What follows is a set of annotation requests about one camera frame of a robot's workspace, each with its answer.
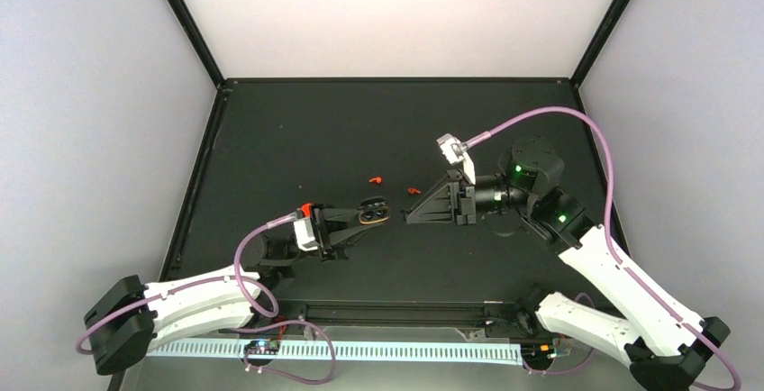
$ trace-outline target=black frame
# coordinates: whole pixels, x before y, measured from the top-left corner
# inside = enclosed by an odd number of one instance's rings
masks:
[[[607,42],[608,37],[613,32],[613,29],[615,28],[615,25],[617,24],[618,20],[620,19],[621,15],[623,14],[623,11],[625,11],[627,5],[629,4],[630,0],[613,0],[608,7],[605,16],[603,17],[602,21],[600,22],[595,35],[592,37],[591,42],[589,42],[587,49],[584,53],[584,55],[581,57],[581,60],[579,61],[576,70],[573,72],[573,74],[570,77],[569,83],[571,87],[571,92],[573,93],[577,104],[578,104],[578,110],[580,110],[582,113],[585,113],[584,105],[581,100],[581,95],[578,92],[581,85],[584,82],[584,79],[587,76],[587,73],[594,65],[597,56],[602,51],[603,47],[605,46],[605,43]],[[198,198],[198,192],[201,188],[202,182],[205,177],[205,171],[209,162],[209,159],[212,155],[212,149],[214,145],[215,137],[217,136],[218,129],[221,124],[221,120],[223,118],[223,114],[225,112],[226,103],[228,100],[227,95],[231,92],[231,85],[233,82],[232,78],[226,79],[223,77],[223,73],[218,68],[217,63],[214,60],[214,56],[212,52],[209,50],[209,47],[205,43],[205,39],[202,36],[202,33],[199,31],[198,26],[196,26],[196,22],[194,21],[193,16],[191,15],[191,12],[188,10],[188,7],[186,6],[186,3],[184,0],[168,0],[168,3],[170,7],[172,8],[173,12],[175,13],[178,21],[180,22],[180,25],[182,26],[184,32],[186,33],[186,36],[188,37],[189,41],[191,42],[191,45],[194,47],[194,50],[196,51],[197,56],[201,60],[202,64],[205,66],[205,69],[207,71],[207,74],[209,75],[210,79],[212,80],[213,84],[215,85],[215,88],[217,89],[217,93],[213,102],[213,107],[210,113],[209,120],[207,122],[206,128],[205,128],[205,134],[202,139],[201,146],[199,148],[199,151],[196,155],[196,163],[194,165],[194,169],[191,173],[191,178],[188,182],[188,187],[186,189],[186,194],[183,199],[183,203],[180,208],[180,214],[177,218],[177,224],[175,227],[175,230],[173,231],[172,239],[170,241],[169,247],[168,247],[168,255],[165,258],[164,264],[162,266],[161,274],[160,274],[160,281],[165,280],[168,277],[168,273],[171,269],[178,267],[178,263],[182,260],[182,251],[184,244],[186,242],[186,236],[188,233],[188,228],[191,223],[191,219],[194,214],[194,209],[196,207],[196,199]],[[476,80],[481,80],[480,77],[472,77]],[[400,78],[380,78],[379,80],[407,80],[408,77],[400,77]],[[251,78],[244,78],[241,80],[257,80],[251,79]],[[317,80],[320,81],[320,78],[311,78],[307,80]],[[433,80],[442,80],[442,78],[434,78]],[[491,81],[491,78],[486,78],[485,81]],[[539,80],[549,80],[548,78],[539,78]],[[587,135],[588,135],[588,141],[589,146],[595,155],[598,154],[594,136],[591,132],[591,130],[587,129]],[[600,167],[600,180],[602,182],[603,188],[605,188],[605,171],[603,168]],[[613,223],[614,223],[614,230],[615,235],[618,239],[622,240],[623,249],[628,252],[628,248],[626,246],[626,240],[623,236],[623,229],[621,227],[617,212],[613,211]],[[339,318],[328,318],[323,317],[321,314],[311,314],[311,316],[315,316],[315,319],[319,324],[355,324],[355,325],[363,325],[363,324],[370,324],[379,326],[382,324],[406,324],[406,323],[416,323],[419,326],[431,324],[433,326],[443,326],[443,321],[439,321],[435,316],[432,315],[432,312],[438,312],[439,309],[442,309],[442,305],[420,305],[421,306],[421,312],[419,313],[412,313],[411,306],[407,306],[405,309],[400,309],[402,307],[401,305],[393,305],[394,303],[388,303],[390,304],[390,310],[386,312],[386,314],[383,314],[382,316],[378,314],[370,313],[370,311],[364,311],[364,306],[359,305],[359,303],[341,303],[341,302],[335,302],[332,303],[332,305],[328,306],[326,303],[319,303],[319,302],[304,302],[304,303],[296,303],[294,301],[292,302],[285,302],[284,307],[286,310],[289,311],[295,311],[298,314],[299,313],[307,313],[311,309],[313,309],[315,312],[326,312],[328,309],[331,310],[340,310],[341,314],[346,314],[346,316],[343,319]],[[455,310],[450,312],[450,320],[451,325],[459,326],[469,323],[475,314],[475,309],[479,308],[479,305],[451,305]],[[617,311],[610,311],[608,313],[611,314],[618,314]],[[513,341],[519,341],[523,342],[522,336],[517,336],[518,338],[513,338]],[[118,390],[120,389],[120,386],[123,382],[124,373],[119,373],[112,376],[112,380],[109,384],[108,389],[111,390]]]

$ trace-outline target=white arm segment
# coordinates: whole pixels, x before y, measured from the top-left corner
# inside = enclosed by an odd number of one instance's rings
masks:
[[[678,325],[679,322],[673,319],[627,273],[626,269],[630,269],[650,289],[663,298],[682,317],[685,323],[702,332],[703,329],[700,326],[702,318],[700,315],[680,304],[674,297],[658,286],[613,241],[615,251],[623,259],[623,263],[620,266],[616,265],[610,251],[607,249],[605,231],[602,227],[590,229],[581,238],[581,244],[582,247],[579,249],[570,248],[563,251],[560,253],[559,258],[592,282],[613,303],[615,308],[626,316],[644,339],[647,347],[656,356],[670,357],[679,355],[678,347],[680,345],[685,344],[690,346],[695,342],[695,336],[681,325]]]
[[[559,332],[618,359],[625,366],[632,361],[623,349],[640,334],[629,321],[599,312],[567,299],[560,292],[544,298],[536,311],[539,323],[551,332]]]
[[[244,277],[250,277],[258,279],[259,274],[257,272],[241,272]],[[174,295],[167,295],[169,289],[177,286],[190,283],[192,281],[198,281],[209,277],[225,277],[227,280],[215,281],[212,283],[204,283],[196,287],[190,287]],[[247,290],[253,297],[257,298],[260,290],[253,284],[244,282]],[[169,327],[173,323],[178,323],[182,319],[200,314],[207,310],[217,309],[217,307],[228,305],[230,303],[239,303],[244,300],[244,296],[241,294],[239,285],[233,278],[233,265],[218,269],[217,271],[208,272],[206,274],[200,274],[182,280],[169,281],[165,283],[149,283],[146,285],[146,290],[143,291],[144,296],[147,298],[154,295],[164,295],[164,299],[158,299],[148,304],[149,310],[156,312],[157,317],[154,318],[154,332],[159,334],[163,328]],[[221,317],[227,317],[227,313],[220,312]],[[205,316],[208,320],[217,320],[217,316],[210,315]],[[198,327],[199,319],[196,318],[191,322],[195,327]],[[214,331],[220,328],[212,328],[209,331]]]
[[[204,310],[160,329],[157,336],[149,342],[149,348],[146,351],[151,352],[164,344],[186,337],[194,337],[217,330],[241,328],[251,318],[252,311],[248,301],[220,305],[211,310]]]

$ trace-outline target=black work surface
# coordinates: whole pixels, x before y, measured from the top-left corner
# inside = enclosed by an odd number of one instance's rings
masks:
[[[348,261],[306,259],[277,290],[291,300],[513,301],[532,283],[609,303],[530,235],[477,226],[407,226],[398,213],[450,168],[435,140],[462,140],[546,105],[577,107],[567,80],[238,80],[231,92],[173,277],[232,263],[240,239],[306,202],[355,207],[386,196],[394,218],[348,250]],[[561,186],[602,221],[605,200],[584,125],[562,114],[521,123],[470,151],[479,175],[524,135],[545,136],[565,161]],[[368,181],[382,177],[381,185]],[[514,217],[490,219],[500,232]]]

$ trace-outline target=black corner post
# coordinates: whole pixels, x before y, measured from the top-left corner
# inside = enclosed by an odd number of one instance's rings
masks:
[[[220,88],[223,86],[223,73],[221,73],[220,69],[217,67],[212,52],[207,47],[205,39],[202,37],[202,33],[196,26],[196,22],[194,22],[194,17],[192,17],[191,12],[188,11],[186,2],[183,0],[168,0],[168,2],[169,6],[172,7],[172,11],[175,12],[175,16],[180,22],[180,25],[183,27],[183,31],[191,41],[191,45],[194,46],[196,55],[202,60],[202,64],[205,66],[207,74],[210,75],[213,84],[215,87]]]
[[[615,24],[618,23],[618,19],[621,18],[623,11],[626,9],[626,5],[630,0],[613,0],[610,6],[605,12],[602,22],[599,23],[599,27],[595,32],[595,36],[592,41],[589,42],[587,51],[584,52],[584,56],[578,62],[576,71],[573,72],[573,76],[570,77],[570,83],[574,89],[581,87],[584,79],[587,77],[589,70],[595,64],[599,52],[605,46],[605,42],[615,28]]]

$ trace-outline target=white slotted strip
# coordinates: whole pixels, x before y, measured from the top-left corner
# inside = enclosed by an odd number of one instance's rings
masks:
[[[184,339],[161,346],[150,357],[240,359],[252,340]],[[476,362],[522,365],[520,345],[504,343],[420,343],[400,341],[333,341],[337,360]],[[250,354],[251,359],[330,358],[325,341],[282,341],[276,355]]]

